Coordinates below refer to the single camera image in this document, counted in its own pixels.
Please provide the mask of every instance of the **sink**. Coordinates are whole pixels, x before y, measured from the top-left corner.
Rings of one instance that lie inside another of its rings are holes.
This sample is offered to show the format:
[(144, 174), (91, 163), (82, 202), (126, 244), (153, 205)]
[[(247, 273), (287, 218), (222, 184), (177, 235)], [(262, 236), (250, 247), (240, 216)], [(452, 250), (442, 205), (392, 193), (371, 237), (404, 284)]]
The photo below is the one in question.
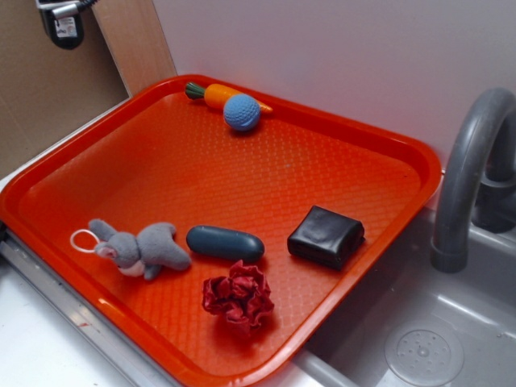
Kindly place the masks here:
[(336, 385), (516, 385), (516, 243), (472, 226), (468, 266), (441, 273), (434, 217), (423, 210), (305, 345)]

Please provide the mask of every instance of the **blue ball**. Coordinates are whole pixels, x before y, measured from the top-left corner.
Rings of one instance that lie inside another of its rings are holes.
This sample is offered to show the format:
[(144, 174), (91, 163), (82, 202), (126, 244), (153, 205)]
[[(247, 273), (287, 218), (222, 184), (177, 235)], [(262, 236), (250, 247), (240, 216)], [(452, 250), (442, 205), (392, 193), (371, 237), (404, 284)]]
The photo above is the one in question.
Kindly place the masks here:
[(247, 94), (236, 94), (224, 105), (224, 121), (236, 131), (250, 131), (260, 121), (260, 105)]

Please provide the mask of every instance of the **black square object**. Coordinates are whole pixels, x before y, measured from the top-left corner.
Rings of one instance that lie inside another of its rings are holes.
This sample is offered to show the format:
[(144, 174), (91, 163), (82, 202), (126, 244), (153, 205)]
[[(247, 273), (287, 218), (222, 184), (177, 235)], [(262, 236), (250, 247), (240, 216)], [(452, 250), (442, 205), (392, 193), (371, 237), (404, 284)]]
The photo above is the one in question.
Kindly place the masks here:
[(287, 239), (290, 254), (340, 270), (364, 242), (362, 222), (312, 206)]

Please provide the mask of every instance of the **plastic tray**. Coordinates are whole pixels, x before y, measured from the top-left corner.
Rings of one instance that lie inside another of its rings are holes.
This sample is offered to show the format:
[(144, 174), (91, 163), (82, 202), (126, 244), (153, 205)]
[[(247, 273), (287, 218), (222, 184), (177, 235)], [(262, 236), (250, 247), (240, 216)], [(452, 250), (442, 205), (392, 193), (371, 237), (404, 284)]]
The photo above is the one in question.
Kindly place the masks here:
[[(244, 88), (274, 113), (239, 135), (184, 95), (188, 81), (223, 83), (182, 76), (146, 89), (20, 173), (1, 193), (0, 219), (181, 383), (249, 385), (305, 343), (435, 192), (441, 169), (414, 139)], [(342, 271), (288, 253), (312, 205), (364, 224)], [(74, 250), (70, 235), (92, 218), (131, 233), (171, 222), (187, 252), (199, 224), (258, 236), (273, 316), (242, 339), (202, 309), (202, 282), (226, 276), (227, 260), (191, 253), (188, 271), (146, 282)]]

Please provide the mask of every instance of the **stuffed bunny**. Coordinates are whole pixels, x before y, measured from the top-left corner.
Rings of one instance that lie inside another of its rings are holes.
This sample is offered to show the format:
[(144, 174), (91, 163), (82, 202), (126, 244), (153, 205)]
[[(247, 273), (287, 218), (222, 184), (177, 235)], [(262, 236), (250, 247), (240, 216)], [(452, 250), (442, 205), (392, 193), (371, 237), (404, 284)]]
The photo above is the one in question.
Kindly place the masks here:
[(112, 259), (126, 276), (144, 275), (150, 281), (156, 278), (163, 266), (186, 270), (191, 265), (189, 255), (173, 240), (176, 228), (171, 223), (152, 224), (137, 236), (118, 232), (101, 219), (90, 221), (89, 229), (105, 241), (95, 246), (95, 252)]

